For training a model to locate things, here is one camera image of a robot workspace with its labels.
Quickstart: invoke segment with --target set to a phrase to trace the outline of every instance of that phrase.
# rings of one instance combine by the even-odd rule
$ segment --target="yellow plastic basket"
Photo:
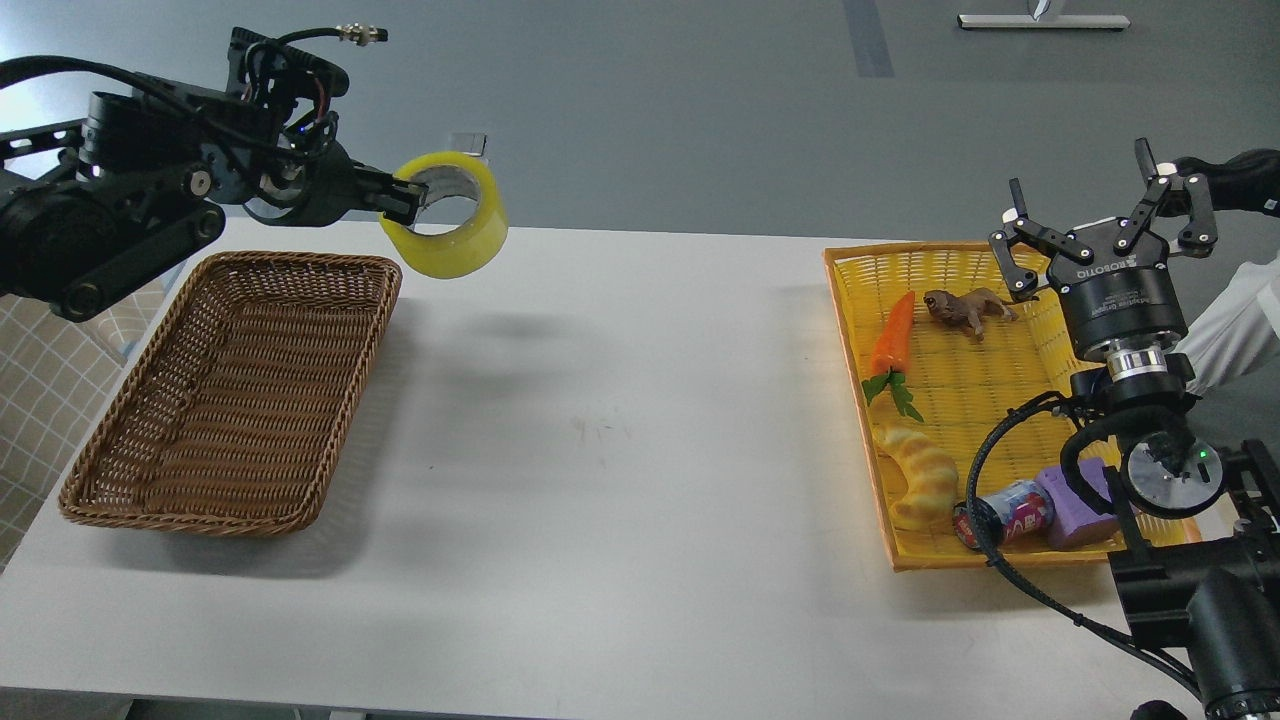
[[[1018,305],[1019,318],[1015,322],[986,319],[986,341],[978,342],[957,328],[934,322],[920,297],[931,290],[963,295],[988,287],[1000,292],[1004,281],[987,243],[897,242],[828,249],[824,255],[845,359],[858,400],[876,511],[890,562],[895,570],[982,566],[986,559],[955,537],[950,520],[940,521],[925,532],[902,530],[890,523],[888,507],[906,493],[906,480],[893,460],[872,441],[872,424],[883,421],[884,416],[879,410],[868,410],[863,401],[861,379],[869,375],[872,347],[884,327],[890,307],[914,290],[916,307],[906,384],[925,420],[918,429],[955,459],[960,471],[957,495],[963,495],[974,451],[1006,411],[1047,389],[1056,388],[1069,395],[1071,374],[1089,366],[1071,354],[1057,297],[1043,292],[1037,301]],[[1015,256],[1020,265],[1037,272],[1047,264],[1046,258],[1030,251],[1015,252]],[[995,492],[1021,478],[1034,478],[1041,469],[1057,465],[1062,443],[1073,432],[1069,420],[1047,414],[1037,415],[1014,429],[987,457],[979,478],[979,495]],[[1094,445],[1089,452],[1110,464],[1119,460],[1115,447]],[[1139,525],[1157,546],[1201,539],[1193,520],[1139,516]],[[1123,547],[1123,541],[1116,537],[1070,551],[1053,551],[1043,536],[1032,534],[1007,543],[1002,550],[1015,565],[1044,566],[1101,562],[1107,552]]]

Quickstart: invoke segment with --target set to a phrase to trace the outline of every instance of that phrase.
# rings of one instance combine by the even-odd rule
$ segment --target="table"
[[[406,274],[287,538],[41,510],[0,685],[526,717],[1128,717],[1171,680],[987,570],[890,570],[822,249],[513,229]],[[393,255],[371,223],[210,250]],[[1123,623],[1105,568],[1030,574]]]

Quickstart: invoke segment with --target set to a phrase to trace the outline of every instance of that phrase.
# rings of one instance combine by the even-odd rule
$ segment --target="toy carrot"
[[[924,418],[911,406],[911,393],[906,389],[906,370],[911,365],[911,323],[915,320],[915,292],[908,291],[888,311],[884,329],[872,348],[872,377],[863,380],[863,395],[869,405],[872,398],[888,388],[899,415],[923,423]]]

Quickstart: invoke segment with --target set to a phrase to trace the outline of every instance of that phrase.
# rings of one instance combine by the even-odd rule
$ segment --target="tape roll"
[[[472,273],[498,254],[507,240],[507,210],[498,182],[480,160],[462,152],[433,152],[410,160],[396,177],[426,184],[424,208],[445,197],[476,201],[471,219],[443,234],[422,234],[379,218],[401,258],[424,275],[449,279]]]

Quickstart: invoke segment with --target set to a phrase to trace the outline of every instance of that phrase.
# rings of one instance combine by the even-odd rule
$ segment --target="purple sponge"
[[[1111,493],[1107,492],[1107,478],[1102,473],[1103,466],[1102,459],[1087,457],[1080,460],[1080,474],[1093,489],[1098,491],[1098,495],[1111,500]],[[1048,546],[1053,550],[1070,550],[1101,542],[1120,529],[1120,521],[1116,520],[1115,515],[1098,515],[1071,492],[1061,465],[1044,468],[1039,475],[1036,475],[1036,482],[1053,501],[1055,516],[1048,527]]]

